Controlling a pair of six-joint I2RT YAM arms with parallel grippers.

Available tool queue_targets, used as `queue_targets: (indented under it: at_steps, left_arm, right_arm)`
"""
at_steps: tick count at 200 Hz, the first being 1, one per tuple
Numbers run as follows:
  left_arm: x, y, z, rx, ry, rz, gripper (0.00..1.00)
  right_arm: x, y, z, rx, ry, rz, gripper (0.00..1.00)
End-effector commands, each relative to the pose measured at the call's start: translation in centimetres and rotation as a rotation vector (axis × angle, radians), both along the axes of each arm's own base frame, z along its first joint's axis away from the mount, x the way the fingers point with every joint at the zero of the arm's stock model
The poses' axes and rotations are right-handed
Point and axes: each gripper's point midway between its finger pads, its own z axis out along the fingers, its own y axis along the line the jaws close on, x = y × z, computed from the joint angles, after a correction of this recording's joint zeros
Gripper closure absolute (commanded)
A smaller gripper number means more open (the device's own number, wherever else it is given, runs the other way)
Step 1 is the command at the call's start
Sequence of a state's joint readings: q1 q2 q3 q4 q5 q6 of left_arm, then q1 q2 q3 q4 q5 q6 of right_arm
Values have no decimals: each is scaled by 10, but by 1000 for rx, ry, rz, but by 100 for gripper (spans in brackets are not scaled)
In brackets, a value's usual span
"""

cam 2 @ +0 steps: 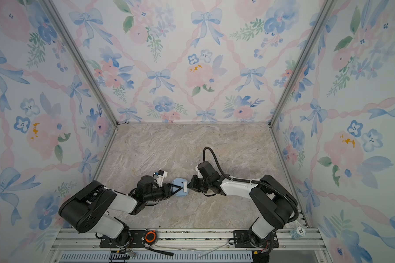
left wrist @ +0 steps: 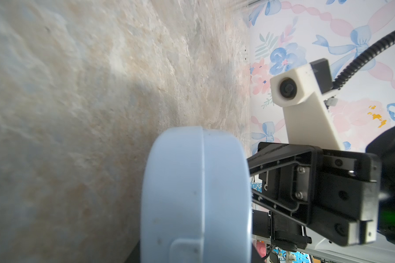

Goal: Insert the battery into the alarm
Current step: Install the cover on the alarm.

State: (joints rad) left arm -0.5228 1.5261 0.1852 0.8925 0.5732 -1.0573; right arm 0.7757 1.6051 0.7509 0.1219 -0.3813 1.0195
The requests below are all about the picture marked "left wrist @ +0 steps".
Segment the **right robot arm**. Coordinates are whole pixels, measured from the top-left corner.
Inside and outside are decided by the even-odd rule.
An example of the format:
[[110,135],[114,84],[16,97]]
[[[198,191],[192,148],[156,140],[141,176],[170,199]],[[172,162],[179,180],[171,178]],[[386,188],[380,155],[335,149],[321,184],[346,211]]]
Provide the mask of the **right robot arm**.
[[249,157],[263,182],[253,201],[268,209],[257,235],[292,252],[312,243],[312,230],[342,247],[373,243],[377,234],[395,245],[395,126],[364,153],[262,142]]

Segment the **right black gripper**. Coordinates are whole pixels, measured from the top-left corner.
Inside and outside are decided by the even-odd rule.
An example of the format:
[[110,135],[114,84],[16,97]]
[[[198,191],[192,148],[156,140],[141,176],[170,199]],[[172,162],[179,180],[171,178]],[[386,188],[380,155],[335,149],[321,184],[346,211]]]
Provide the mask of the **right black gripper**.
[[371,153],[260,142],[249,177],[266,172],[252,201],[342,247],[376,239],[382,163]]

